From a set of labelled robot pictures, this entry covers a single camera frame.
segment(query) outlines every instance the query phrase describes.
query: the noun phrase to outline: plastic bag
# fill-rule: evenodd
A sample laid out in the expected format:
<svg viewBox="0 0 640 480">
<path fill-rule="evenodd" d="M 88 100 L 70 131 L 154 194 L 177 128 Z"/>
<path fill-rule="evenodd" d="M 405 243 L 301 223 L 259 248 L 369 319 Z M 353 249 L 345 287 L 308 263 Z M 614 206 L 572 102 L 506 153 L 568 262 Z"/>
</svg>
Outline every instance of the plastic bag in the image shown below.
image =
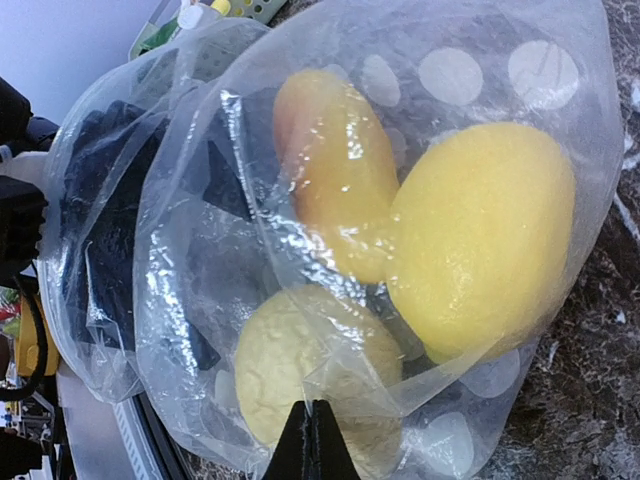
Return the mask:
<svg viewBox="0 0 640 480">
<path fill-rule="evenodd" d="M 74 107 L 50 152 L 50 207 L 40 284 L 66 362 L 104 401 L 140 393 L 133 248 L 147 171 L 181 98 L 216 79 L 265 31 L 224 20 L 100 79 Z M 208 344 L 195 329 L 195 342 Z"/>
<path fill-rule="evenodd" d="M 363 478 L 473 476 L 617 184 L 601 2 L 325 1 L 182 107 L 134 273 L 167 429 L 261 478 L 295 397 L 326 398 Z"/>
</svg>

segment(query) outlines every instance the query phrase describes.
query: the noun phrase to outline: yellow fruit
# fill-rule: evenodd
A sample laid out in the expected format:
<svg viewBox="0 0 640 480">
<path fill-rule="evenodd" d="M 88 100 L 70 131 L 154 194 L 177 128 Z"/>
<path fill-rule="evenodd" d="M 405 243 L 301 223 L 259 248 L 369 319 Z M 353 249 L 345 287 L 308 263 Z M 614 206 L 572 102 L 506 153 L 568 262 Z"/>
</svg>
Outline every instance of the yellow fruit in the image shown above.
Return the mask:
<svg viewBox="0 0 640 480">
<path fill-rule="evenodd" d="M 399 185 L 371 105 L 336 75 L 306 70 L 278 93 L 274 135 L 315 258 L 364 283 L 384 280 L 385 231 Z"/>
<path fill-rule="evenodd" d="M 442 363 L 518 345 L 563 292 L 575 179 L 546 133 L 469 128 L 433 147 L 398 192 L 391 299 Z"/>
<path fill-rule="evenodd" d="M 366 308 L 338 301 L 321 287 L 281 291 L 251 316 L 236 350 L 236 392 L 242 415 L 261 443 L 276 446 L 291 407 L 305 399 L 303 380 L 345 338 L 355 340 L 353 346 L 364 351 L 384 385 L 401 380 L 400 350 L 380 322 Z M 341 399 L 368 392 L 365 382 L 348 370 L 325 375 L 323 384 L 334 411 Z M 363 478 L 383 478 L 394 465 L 401 421 L 338 416 L 338 424 Z"/>
</svg>

